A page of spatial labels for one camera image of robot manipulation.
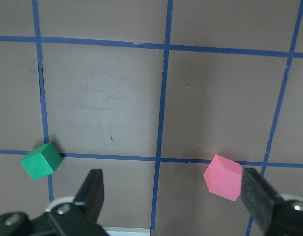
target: green block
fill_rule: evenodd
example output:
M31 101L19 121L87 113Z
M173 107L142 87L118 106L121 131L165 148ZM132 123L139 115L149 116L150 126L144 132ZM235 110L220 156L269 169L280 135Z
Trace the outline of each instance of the green block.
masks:
M30 177L37 180L54 173L62 158L54 145L48 143L29 152L20 162Z

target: bolt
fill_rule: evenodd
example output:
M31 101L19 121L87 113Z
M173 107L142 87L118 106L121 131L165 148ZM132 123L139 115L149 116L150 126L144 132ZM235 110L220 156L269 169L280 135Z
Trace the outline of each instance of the bolt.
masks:
M69 206L68 203L65 203L63 206L61 206L59 209L57 209L57 213L62 215L65 214L69 211L71 207Z
M15 213L11 217L9 217L7 220L5 220L5 225L11 226L15 224L20 218L20 215Z
M293 202L292 206L294 210L303 211L303 203L302 202Z

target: foam cube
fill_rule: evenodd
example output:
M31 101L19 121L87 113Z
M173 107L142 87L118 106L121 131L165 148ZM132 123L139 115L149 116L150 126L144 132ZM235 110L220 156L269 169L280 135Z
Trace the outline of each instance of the foam cube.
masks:
M204 178L209 192L235 201L241 193L242 173L239 163L215 155Z
M35 148L21 160L33 180L54 173L61 162L62 158L52 143Z

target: cube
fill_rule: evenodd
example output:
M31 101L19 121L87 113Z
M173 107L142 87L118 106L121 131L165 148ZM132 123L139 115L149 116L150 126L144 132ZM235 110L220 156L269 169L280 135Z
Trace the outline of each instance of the cube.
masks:
M204 178L209 192L236 201L241 193L242 173L239 163L215 155Z
M52 143L35 148L21 160L33 180L54 173L61 162L62 158Z

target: pink block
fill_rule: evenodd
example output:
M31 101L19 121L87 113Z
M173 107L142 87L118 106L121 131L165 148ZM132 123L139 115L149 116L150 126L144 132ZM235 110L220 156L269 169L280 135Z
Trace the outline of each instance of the pink block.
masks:
M215 155L204 178L209 192L235 201L241 193L242 166L222 156Z

